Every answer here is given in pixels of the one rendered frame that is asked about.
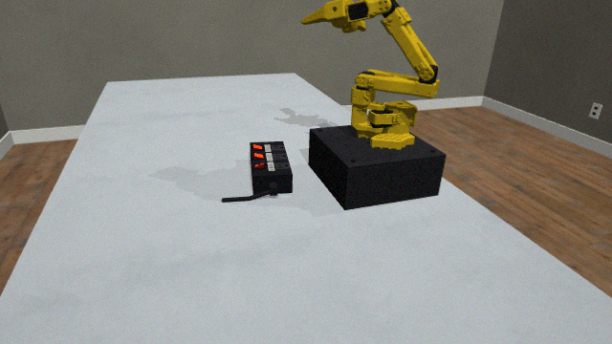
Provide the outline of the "black power strip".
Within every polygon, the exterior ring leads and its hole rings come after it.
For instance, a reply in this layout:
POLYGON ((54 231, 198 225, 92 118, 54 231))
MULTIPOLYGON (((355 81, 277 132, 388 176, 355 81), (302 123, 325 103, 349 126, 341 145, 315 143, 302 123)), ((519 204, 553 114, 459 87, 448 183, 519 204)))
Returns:
POLYGON ((293 173, 283 141, 250 142, 253 195, 223 198, 222 202, 251 201, 266 195, 293 193, 293 173))

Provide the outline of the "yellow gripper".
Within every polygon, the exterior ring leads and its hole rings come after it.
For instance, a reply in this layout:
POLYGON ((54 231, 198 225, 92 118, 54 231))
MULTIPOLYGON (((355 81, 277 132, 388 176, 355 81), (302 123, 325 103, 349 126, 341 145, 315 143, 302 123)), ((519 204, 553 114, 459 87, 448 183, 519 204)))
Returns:
POLYGON ((362 20, 348 23, 346 4, 354 3, 351 0, 336 0, 326 3, 319 10, 309 14, 301 20, 301 24, 314 24, 319 22, 331 22, 335 28, 342 28, 342 32, 349 33, 360 30, 366 31, 365 22, 362 20), (351 30, 351 31, 350 31, 351 30))

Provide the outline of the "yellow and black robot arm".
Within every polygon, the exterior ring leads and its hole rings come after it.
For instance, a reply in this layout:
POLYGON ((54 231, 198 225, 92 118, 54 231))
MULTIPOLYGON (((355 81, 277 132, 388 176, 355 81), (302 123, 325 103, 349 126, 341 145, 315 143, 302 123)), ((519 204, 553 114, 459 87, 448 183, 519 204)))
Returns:
POLYGON ((360 1, 345 5, 348 23, 374 18, 382 14, 384 19, 381 20, 381 23, 397 42, 419 77, 376 70, 358 74, 355 78, 356 86, 351 92, 351 125, 357 130, 357 137, 370 139, 372 148, 400 150, 406 145, 414 144, 415 137, 409 134, 409 126, 410 122, 413 122, 412 113, 415 107, 403 101, 392 101, 385 104, 375 102, 376 90, 434 98, 440 82, 436 79, 439 68, 409 26, 408 23, 412 19, 404 7, 397 8, 399 7, 397 0, 360 1), (373 15, 374 13, 376 15, 373 15), (369 109, 368 121, 370 123, 366 121, 367 109, 369 109), (375 138, 372 138, 374 136, 375 138))

